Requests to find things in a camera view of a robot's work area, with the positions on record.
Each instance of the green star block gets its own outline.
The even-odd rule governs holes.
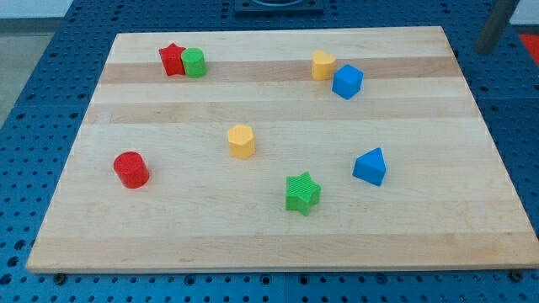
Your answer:
[[[311,180],[309,173],[286,177],[286,183],[286,210],[297,210],[302,215],[309,215],[311,206],[320,201],[320,185]]]

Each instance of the hexagonal prism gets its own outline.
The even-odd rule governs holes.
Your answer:
[[[227,134],[230,154],[233,157],[246,160],[256,152],[251,126],[234,125]]]

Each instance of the plastic block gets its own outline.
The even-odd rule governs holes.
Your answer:
[[[335,73],[337,59],[323,50],[312,54],[311,74],[314,80],[328,80]]]
[[[354,177],[365,180],[376,186],[382,185],[386,174],[386,163],[382,149],[378,147],[355,160]]]
[[[230,154],[233,157],[246,160],[256,152],[251,126],[235,125],[227,134]]]
[[[204,53],[198,48],[189,48],[182,53],[185,75],[187,77],[202,77],[205,75],[206,68],[204,62]]]
[[[127,151],[115,159],[114,169],[121,182],[128,189],[136,189],[144,185],[150,178],[150,172],[141,155]]]
[[[348,100],[361,90],[362,82],[363,72],[347,64],[335,73],[332,90]]]
[[[184,51],[184,47],[177,46],[174,43],[159,50],[161,62],[163,63],[167,76],[185,75],[184,63],[182,63],[181,57]]]
[[[286,210],[297,210],[309,215],[311,207],[320,201],[320,185],[311,180],[309,173],[297,177],[286,177]]]

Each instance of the red star block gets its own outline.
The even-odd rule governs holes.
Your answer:
[[[185,75],[184,63],[182,62],[182,52],[184,51],[184,47],[177,46],[174,43],[159,50],[161,61],[168,76]]]

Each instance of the green block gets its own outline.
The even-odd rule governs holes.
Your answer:
[[[182,52],[185,75],[187,77],[202,77],[205,75],[204,53],[198,48],[188,48]]]
[[[311,180],[309,173],[297,177],[286,177],[286,210],[297,210],[309,215],[311,207],[320,201],[320,185]]]

